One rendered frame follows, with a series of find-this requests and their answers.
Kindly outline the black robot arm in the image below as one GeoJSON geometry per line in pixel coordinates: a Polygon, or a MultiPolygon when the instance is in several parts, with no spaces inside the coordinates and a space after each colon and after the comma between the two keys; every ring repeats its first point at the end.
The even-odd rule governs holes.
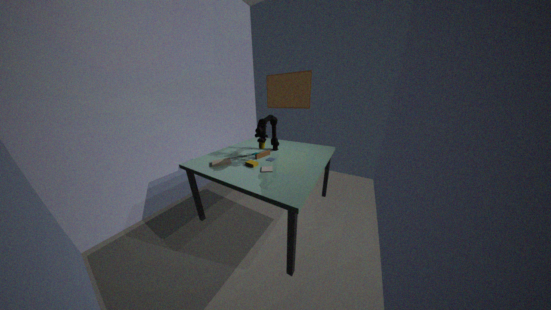
{"type": "Polygon", "coordinates": [[[270,121],[270,125],[272,125],[272,136],[273,138],[270,140],[271,145],[273,145],[273,150],[278,150],[278,139],[277,139],[277,132],[276,132],[276,125],[278,119],[274,117],[273,115],[268,115],[265,118],[261,118],[258,122],[257,128],[256,128],[256,134],[255,137],[259,137],[261,132],[266,132],[266,126],[267,122],[270,121]]]}

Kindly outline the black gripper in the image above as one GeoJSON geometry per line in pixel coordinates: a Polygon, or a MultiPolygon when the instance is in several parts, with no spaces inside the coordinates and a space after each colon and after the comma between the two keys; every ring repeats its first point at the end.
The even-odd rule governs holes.
{"type": "Polygon", "coordinates": [[[264,143],[266,141],[265,138],[268,137],[268,135],[266,135],[266,133],[267,132],[261,132],[260,133],[260,139],[257,140],[259,143],[264,143]]]}

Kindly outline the tan rectangular block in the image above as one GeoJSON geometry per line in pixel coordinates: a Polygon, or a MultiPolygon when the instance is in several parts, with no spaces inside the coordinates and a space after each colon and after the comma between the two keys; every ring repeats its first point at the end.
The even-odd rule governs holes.
{"type": "Polygon", "coordinates": [[[230,158],[212,160],[212,167],[218,167],[218,166],[223,166],[228,164],[232,164],[232,161],[230,160],[230,158]]]}

